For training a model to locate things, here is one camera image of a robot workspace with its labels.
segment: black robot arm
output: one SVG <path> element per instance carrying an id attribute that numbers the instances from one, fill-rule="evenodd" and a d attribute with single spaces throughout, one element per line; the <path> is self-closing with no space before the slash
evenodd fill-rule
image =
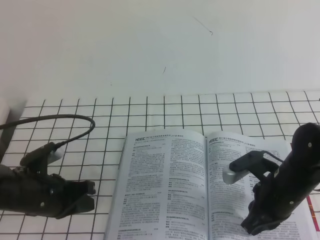
<path id="1" fill-rule="evenodd" d="M 251 151 L 223 169 L 223 181 L 233 184 L 249 172 L 260 182 L 254 201 L 241 226 L 252 235 L 275 229 L 320 183 L 320 126 L 300 126 L 292 139 L 292 151 L 280 166 L 265 159 L 266 151 Z"/>
<path id="2" fill-rule="evenodd" d="M 56 219 L 95 209 L 95 201 L 88 194 L 96 193 L 92 181 L 65 180 L 57 174 L 48 175 L 48 164 L 57 158 L 61 146 L 90 133 L 95 122 L 86 116 L 61 114 L 28 118 L 5 125 L 1 129 L 46 119 L 77 118 L 91 122 L 88 131 L 59 143 L 50 142 L 30 153 L 11 170 L 0 164 L 0 210 L 22 212 L 28 216 Z"/>

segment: book page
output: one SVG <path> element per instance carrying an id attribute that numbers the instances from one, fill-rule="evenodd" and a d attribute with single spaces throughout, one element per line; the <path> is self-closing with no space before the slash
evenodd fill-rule
<path id="1" fill-rule="evenodd" d="M 207 141 L 197 132 L 127 136 L 108 240 L 207 240 Z"/>
<path id="2" fill-rule="evenodd" d="M 222 174 L 225 166 L 253 150 L 265 150 L 284 160 L 291 147 L 285 141 L 264 140 L 230 132 L 216 132 L 207 138 L 209 239 L 317 240 L 306 200 L 272 231 L 252 236 L 241 227 L 241 222 L 249 213 L 249 203 L 254 199 L 252 189 L 259 180 L 250 173 L 228 185 L 223 182 Z M 264 157 L 280 164 L 266 154 Z"/>

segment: white wall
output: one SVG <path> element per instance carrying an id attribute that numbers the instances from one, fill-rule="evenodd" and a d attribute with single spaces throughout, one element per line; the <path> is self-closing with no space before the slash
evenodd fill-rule
<path id="1" fill-rule="evenodd" d="M 319 13 L 319 0 L 1 0 L 0 95 L 320 88 Z"/>

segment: black grid lines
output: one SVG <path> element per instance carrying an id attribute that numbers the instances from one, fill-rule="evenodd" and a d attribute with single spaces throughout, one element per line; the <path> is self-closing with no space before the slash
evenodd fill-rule
<path id="1" fill-rule="evenodd" d="M 3 212 L 0 216 L 0 239 L 2 235 L 16 235 L 18 238 L 21 235 L 39 234 L 41 240 L 46 240 L 47 235 L 63 235 L 65 240 L 74 239 L 72 236 L 88 235 L 86 238 L 90 240 L 102 240 L 127 134 L 184 128 L 205 136 L 223 130 L 290 141 L 294 129 L 300 124 L 306 121 L 319 123 L 319 97 L 316 98 L 315 93 L 303 91 L 262 92 L 148 96 L 139 102 L 133 97 L 128 97 L 126 102 L 113 98 L 106 104 L 101 104 L 99 99 L 90 102 L 77 99 L 73 102 L 55 101 L 55 105 L 49 106 L 44 101 L 28 105 L 21 118 L 80 113 L 96 121 L 96 128 L 89 136 L 68 143 L 63 158 L 48 167 L 49 173 L 60 174 L 67 180 L 95 181 L 96 208 L 92 212 L 75 214 L 61 220 L 25 218 L 21 213 Z M 86 122 L 74 119 L 21 125 L 17 127 L 2 163 L 16 167 L 21 156 L 48 140 L 61 142 L 82 133 L 88 127 Z M 312 201 L 318 196 L 312 194 Z M 36 227 L 25 230 L 24 225 Z"/>

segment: grid paper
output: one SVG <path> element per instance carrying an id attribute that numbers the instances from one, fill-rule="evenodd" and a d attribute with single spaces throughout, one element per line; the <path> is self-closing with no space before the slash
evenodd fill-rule
<path id="1" fill-rule="evenodd" d="M 30 100 L 21 119 L 79 114 L 91 117 L 96 128 L 68 143 L 63 158 L 50 164 L 48 174 L 67 180 L 95 182 L 95 210 L 60 220 L 0 211 L 2 240 L 102 240 L 117 178 L 121 150 L 129 133 L 189 129 L 207 136 L 235 132 L 289 142 L 301 124 L 320 122 L 320 91 L 259 92 L 186 96 L 149 96 Z M 49 141 L 61 142 L 85 132 L 89 122 L 53 119 L 16 128 L 2 164 L 17 167 L 24 154 Z M 320 221 L 320 193 L 310 199 Z"/>

